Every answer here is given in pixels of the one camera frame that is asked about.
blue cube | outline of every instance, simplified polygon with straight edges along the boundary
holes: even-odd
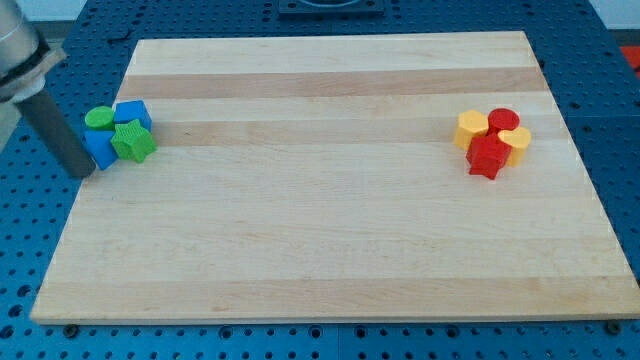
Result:
[[[98,164],[100,170],[105,170],[118,160],[118,154],[111,145],[111,138],[115,131],[95,131],[84,132],[85,148]]]
[[[135,119],[140,120],[140,125],[151,132],[151,116],[149,116],[147,107],[144,106],[144,101],[134,100],[116,104],[114,123],[126,124]]]

toy block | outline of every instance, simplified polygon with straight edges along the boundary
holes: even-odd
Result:
[[[151,131],[151,116],[149,116],[144,101],[135,100],[116,104],[116,114],[114,118],[116,124],[126,124],[135,119],[140,120],[142,127]]]
[[[520,117],[509,109],[495,109],[489,113],[489,131],[487,135],[497,134],[502,130],[513,130],[520,125]]]
[[[135,160],[137,163],[143,162],[157,148],[151,133],[140,125],[138,119],[126,124],[116,124],[111,145],[120,159]]]
[[[462,150],[468,150],[471,139],[484,136],[489,129],[487,116],[476,110],[469,110],[458,115],[458,126],[453,143]]]
[[[531,132],[525,127],[517,127],[515,130],[502,130],[498,138],[511,146],[511,154],[507,159],[507,166],[518,166],[522,162],[527,147],[531,143]]]
[[[511,147],[498,138],[497,134],[479,136],[471,140],[467,160],[471,164],[470,175],[484,175],[494,180],[511,153]]]
[[[105,170],[116,160],[118,154],[111,146],[111,137],[115,135],[115,131],[95,131],[87,130],[84,132],[85,148],[98,164],[100,170]]]
[[[113,130],[114,111],[108,106],[91,109],[84,117],[84,123],[91,130]]]

blue table surface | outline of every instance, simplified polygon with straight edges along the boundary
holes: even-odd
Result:
[[[386,0],[382,16],[286,19],[274,1],[89,0],[47,87],[79,132],[112,104],[138,39],[524,30],[638,277],[639,82],[587,0]],[[82,326],[66,338],[28,314],[78,186],[21,121],[0,155],[0,359],[640,359],[640,321]]]

red star block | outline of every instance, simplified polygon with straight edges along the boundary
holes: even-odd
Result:
[[[497,134],[478,136],[471,140],[467,161],[471,164],[469,174],[484,175],[491,180],[507,163],[511,146],[503,143]]]
[[[497,134],[502,130],[513,130],[520,125],[520,117],[514,111],[504,108],[489,113],[489,131],[487,135]]]

green block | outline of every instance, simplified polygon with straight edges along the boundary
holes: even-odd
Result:
[[[84,117],[84,123],[91,130],[113,130],[115,112],[108,106],[98,106],[91,109]]]
[[[137,163],[143,162],[157,148],[151,133],[140,125],[139,119],[116,124],[116,134],[111,138],[111,145],[120,159],[134,160]]]

